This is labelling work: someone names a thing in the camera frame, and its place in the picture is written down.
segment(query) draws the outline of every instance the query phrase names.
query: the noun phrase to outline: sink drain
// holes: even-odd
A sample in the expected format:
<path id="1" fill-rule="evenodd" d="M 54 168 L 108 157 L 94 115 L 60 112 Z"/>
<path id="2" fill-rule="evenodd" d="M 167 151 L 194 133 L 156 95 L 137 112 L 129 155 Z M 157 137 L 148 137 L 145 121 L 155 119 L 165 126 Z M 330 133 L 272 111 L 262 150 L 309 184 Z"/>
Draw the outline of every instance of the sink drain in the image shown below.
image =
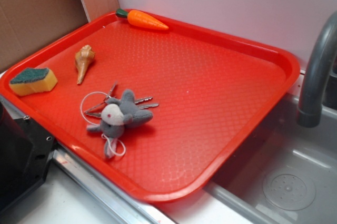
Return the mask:
<path id="1" fill-rule="evenodd" d="M 306 208 L 316 194 L 313 181 L 290 168 L 269 173 L 263 181 L 263 192 L 271 204 L 290 211 Z"/>

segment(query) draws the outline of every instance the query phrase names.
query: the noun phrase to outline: tray rim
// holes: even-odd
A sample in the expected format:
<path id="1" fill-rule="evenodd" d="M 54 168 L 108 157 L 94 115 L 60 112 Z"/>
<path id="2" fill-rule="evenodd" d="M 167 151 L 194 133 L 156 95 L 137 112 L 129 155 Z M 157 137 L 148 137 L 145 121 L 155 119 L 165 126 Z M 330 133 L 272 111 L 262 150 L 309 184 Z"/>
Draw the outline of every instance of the tray rim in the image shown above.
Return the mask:
<path id="1" fill-rule="evenodd" d="M 192 24 L 187 24 L 184 22 L 176 21 L 173 19 L 169 19 L 166 17 L 154 15 L 155 18 L 159 19 L 160 21 L 166 23 L 173 23 L 173 28 L 170 29 L 168 32 L 178 32 L 184 36 L 193 36 L 193 33 L 199 32 L 200 34 L 204 34 L 207 36 L 198 36 L 199 40 L 204 42 L 213 43 L 218 45 L 220 39 L 221 41 L 226 41 L 227 46 L 230 45 L 232 48 L 236 48 L 235 51 L 244 53 L 249 56 L 256 57 L 255 53 L 259 52 L 260 59 L 266 60 L 268 62 L 274 63 L 285 72 L 286 79 L 283 85 L 271 96 L 271 98 L 263 104 L 260 110 L 247 122 L 247 124 L 251 123 L 252 121 L 261 121 L 269 111 L 278 103 L 278 101 L 285 95 L 287 90 L 293 85 L 293 83 L 297 80 L 300 74 L 300 65 L 299 62 L 296 60 L 295 56 L 283 49 L 276 48 L 273 46 L 269 46 L 266 44 L 262 44 L 259 42 L 255 42 L 249 39 L 245 39 L 242 37 L 237 37 L 233 35 L 229 35 L 226 33 L 221 33 L 215 30 L 195 26 Z M 0 78 L 0 94 L 2 94 L 6 99 L 8 99 L 13 105 L 15 105 L 18 109 L 20 109 L 23 113 L 30 115 L 36 121 L 38 121 L 43 127 L 47 130 L 52 132 L 56 139 L 67 139 L 70 136 L 67 132 L 60 130 L 55 124 L 49 123 L 48 120 L 44 118 L 43 115 L 36 113 L 34 109 L 26 106 L 22 100 L 16 96 L 9 88 L 7 84 L 10 79 L 16 76 L 20 71 L 21 67 L 36 67 L 37 65 L 45 62 L 49 58 L 52 58 L 56 54 L 62 52 L 69 46 L 77 43 L 81 39 L 85 38 L 86 36 L 92 34 L 93 32 L 104 28 L 105 25 L 108 25 L 111 22 L 115 22 L 118 20 L 116 17 L 115 12 L 107 13 L 96 20 L 85 24 L 84 26 L 76 29 L 75 31 L 69 33 L 68 35 L 58 39 L 57 41 L 51 43 L 50 45 L 46 46 L 45 48 L 35 52 L 34 54 L 28 56 L 23 61 L 13 65 L 9 68 L 4 75 Z M 274 61 L 270 60 L 270 55 L 274 55 Z M 245 136 L 247 136 L 247 131 L 243 132 L 242 130 L 233 138 L 242 139 L 240 140 L 240 144 L 244 141 Z M 237 145 L 237 141 L 231 140 L 228 144 L 228 148 L 235 149 L 240 145 Z M 107 163 L 101 162 L 97 157 L 87 153 L 87 151 L 83 148 L 79 148 L 76 150 L 76 154 L 82 160 L 85 160 L 91 166 L 94 166 L 103 176 L 106 172 L 111 173 L 111 166 Z M 165 201 L 172 201 L 182 197 L 189 195 L 190 193 L 200 189 L 203 187 L 207 181 L 211 178 L 211 176 L 219 169 L 219 167 L 225 163 L 226 157 L 228 157 L 228 151 L 224 149 L 214 158 L 214 161 L 207 166 L 207 168 L 198 176 L 196 179 L 187 186 L 170 192 L 151 192 L 142 188 L 142 190 L 135 190 L 135 183 L 130 180 L 129 177 L 126 177 L 124 174 L 119 172 L 118 170 L 114 170 L 113 173 L 116 176 L 123 176 L 123 183 L 117 184 L 126 192 L 131 194 L 133 197 L 144 200 L 147 202 L 165 202 Z"/>

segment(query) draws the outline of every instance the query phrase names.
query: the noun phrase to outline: gray plush toy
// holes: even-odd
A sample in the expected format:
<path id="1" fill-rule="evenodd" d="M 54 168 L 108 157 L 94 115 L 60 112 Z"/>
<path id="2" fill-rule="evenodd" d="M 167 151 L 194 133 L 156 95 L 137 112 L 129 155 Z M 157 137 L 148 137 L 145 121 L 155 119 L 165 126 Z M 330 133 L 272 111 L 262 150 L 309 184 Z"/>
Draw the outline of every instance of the gray plush toy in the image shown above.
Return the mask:
<path id="1" fill-rule="evenodd" d="M 112 158 L 113 156 L 122 156 L 125 154 L 124 151 L 121 154 L 116 152 L 117 142 L 119 137 L 124 133 L 124 125 L 133 122 L 133 117 L 131 114 L 125 114 L 121 112 L 117 104 L 107 105 L 101 113 L 101 122 L 99 125 L 88 125 L 87 131 L 89 132 L 102 132 L 102 138 L 106 139 L 104 146 L 104 153 L 107 158 Z"/>
<path id="2" fill-rule="evenodd" d="M 153 118 L 151 111 L 140 109 L 135 104 L 134 93 L 127 89 L 122 99 L 109 98 L 105 101 L 108 105 L 100 114 L 101 122 L 98 125 L 88 125 L 88 132 L 102 132 L 102 138 L 106 139 L 104 153 L 107 158 L 123 156 L 125 145 L 118 139 L 124 133 L 125 128 L 135 128 L 143 125 Z M 117 142 L 123 145 L 122 153 L 116 152 Z"/>
<path id="3" fill-rule="evenodd" d="M 151 111 L 139 109 L 139 107 L 135 104 L 135 95 L 130 89 L 127 89 L 123 92 L 122 99 L 119 100 L 116 98 L 109 98 L 106 103 L 117 104 L 120 107 L 123 115 L 132 115 L 133 121 L 125 125 L 126 128 L 139 127 L 153 118 Z"/>

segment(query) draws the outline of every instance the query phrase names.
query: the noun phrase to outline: white string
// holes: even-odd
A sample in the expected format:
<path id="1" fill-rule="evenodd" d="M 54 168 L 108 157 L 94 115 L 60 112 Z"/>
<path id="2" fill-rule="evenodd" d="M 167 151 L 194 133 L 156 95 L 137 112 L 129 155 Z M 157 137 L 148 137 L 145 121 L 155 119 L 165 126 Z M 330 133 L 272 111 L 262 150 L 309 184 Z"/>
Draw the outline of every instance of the white string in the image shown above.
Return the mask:
<path id="1" fill-rule="evenodd" d="M 117 153 L 117 152 L 115 152 L 115 151 L 111 148 L 111 138 L 110 138 L 110 137 L 107 137 L 105 134 L 102 134 L 101 137 L 102 137 L 103 139 L 105 138 L 105 139 L 107 140 L 108 146 L 109 146 L 109 150 L 110 150 L 114 155 L 116 155 L 116 156 L 118 156 L 118 157 L 122 157 L 122 156 L 125 155 L 125 153 L 126 153 L 126 147 L 125 147 L 124 143 L 123 143 L 121 140 L 119 140 L 119 139 L 117 139 L 117 138 L 113 139 L 113 141 L 114 141 L 114 140 L 119 141 L 119 142 L 121 143 L 121 145 L 123 146 L 123 152 L 122 152 L 122 153 Z"/>
<path id="2" fill-rule="evenodd" d="M 104 94 L 105 96 L 107 96 L 107 94 L 104 93 L 104 92 L 102 92 L 102 91 L 93 91 L 92 93 L 87 94 L 87 95 L 82 99 L 82 102 L 81 102 L 81 104 L 80 104 L 80 111 L 81 111 L 81 115 L 82 115 L 83 119 L 85 119 L 88 123 L 97 126 L 97 125 L 99 125 L 99 124 L 93 123 L 93 122 L 89 121 L 87 118 L 85 118 L 84 113 L 83 113 L 83 110 L 82 110 L 83 103 L 84 103 L 84 101 L 86 100 L 86 98 L 89 97 L 90 95 L 93 95 L 93 94 Z"/>

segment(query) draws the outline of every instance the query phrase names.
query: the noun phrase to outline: white wall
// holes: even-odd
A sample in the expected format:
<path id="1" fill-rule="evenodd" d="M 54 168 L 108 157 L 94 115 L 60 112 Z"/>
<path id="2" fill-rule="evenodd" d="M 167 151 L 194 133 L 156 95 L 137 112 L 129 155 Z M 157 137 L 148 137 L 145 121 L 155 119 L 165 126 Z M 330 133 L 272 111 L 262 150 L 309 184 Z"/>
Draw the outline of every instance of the white wall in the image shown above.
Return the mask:
<path id="1" fill-rule="evenodd" d="M 119 0 L 183 22 L 241 36 L 292 52 L 305 69 L 337 0 Z"/>

